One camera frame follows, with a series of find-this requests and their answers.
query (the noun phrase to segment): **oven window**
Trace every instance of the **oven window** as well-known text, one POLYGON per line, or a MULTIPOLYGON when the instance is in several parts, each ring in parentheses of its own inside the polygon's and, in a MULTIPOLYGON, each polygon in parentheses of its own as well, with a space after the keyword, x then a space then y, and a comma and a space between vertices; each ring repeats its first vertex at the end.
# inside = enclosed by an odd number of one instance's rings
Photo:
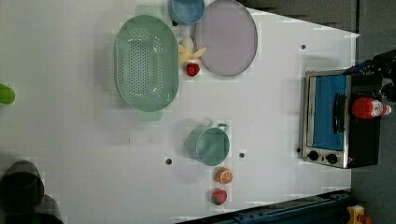
POLYGON ((334 133, 332 108, 335 95, 346 95, 347 77, 328 76, 316 77, 315 85, 315 113, 313 127, 312 147, 326 148, 342 151, 344 145, 344 134, 334 133))

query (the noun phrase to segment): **red toy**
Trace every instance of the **red toy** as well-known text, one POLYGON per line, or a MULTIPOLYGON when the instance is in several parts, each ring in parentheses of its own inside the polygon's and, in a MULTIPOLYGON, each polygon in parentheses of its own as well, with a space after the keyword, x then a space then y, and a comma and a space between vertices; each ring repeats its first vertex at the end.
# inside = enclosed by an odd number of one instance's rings
POLYGON ((216 189, 212 193, 212 203, 215 205, 222 205, 227 201, 227 192, 223 189, 216 189))
POLYGON ((361 97, 352 106, 352 113, 360 119, 373 119, 387 115, 392 111, 389 105, 385 105, 374 98, 361 97))
POLYGON ((187 64, 187 75, 189 75, 189 77, 195 77, 200 70, 201 69, 197 63, 187 64))

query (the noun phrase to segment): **blue bowl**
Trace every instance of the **blue bowl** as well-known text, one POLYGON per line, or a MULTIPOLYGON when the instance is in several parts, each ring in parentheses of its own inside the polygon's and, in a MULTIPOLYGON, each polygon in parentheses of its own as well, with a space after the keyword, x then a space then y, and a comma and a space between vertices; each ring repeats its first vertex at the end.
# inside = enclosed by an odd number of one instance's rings
POLYGON ((178 24, 195 24, 205 14, 204 0, 170 0, 169 5, 172 21, 178 24))

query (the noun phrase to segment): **strawberry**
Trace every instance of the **strawberry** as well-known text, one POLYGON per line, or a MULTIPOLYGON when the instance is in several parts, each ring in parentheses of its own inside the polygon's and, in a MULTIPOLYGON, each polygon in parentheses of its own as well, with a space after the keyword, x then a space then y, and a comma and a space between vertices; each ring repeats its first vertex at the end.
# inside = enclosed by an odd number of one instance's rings
POLYGON ((200 71, 200 67, 197 63, 189 63, 187 64, 187 75, 189 77, 195 77, 200 71))
POLYGON ((212 203, 222 205, 227 200, 227 192, 223 189, 217 189, 212 193, 212 203))

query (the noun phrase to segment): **oven door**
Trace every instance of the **oven door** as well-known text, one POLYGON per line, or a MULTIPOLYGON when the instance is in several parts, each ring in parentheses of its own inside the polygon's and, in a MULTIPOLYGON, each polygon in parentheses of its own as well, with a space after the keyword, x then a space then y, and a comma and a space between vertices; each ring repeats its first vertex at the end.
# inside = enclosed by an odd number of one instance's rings
POLYGON ((310 116, 307 145, 334 151, 344 149, 346 76, 319 76, 309 80, 310 116))

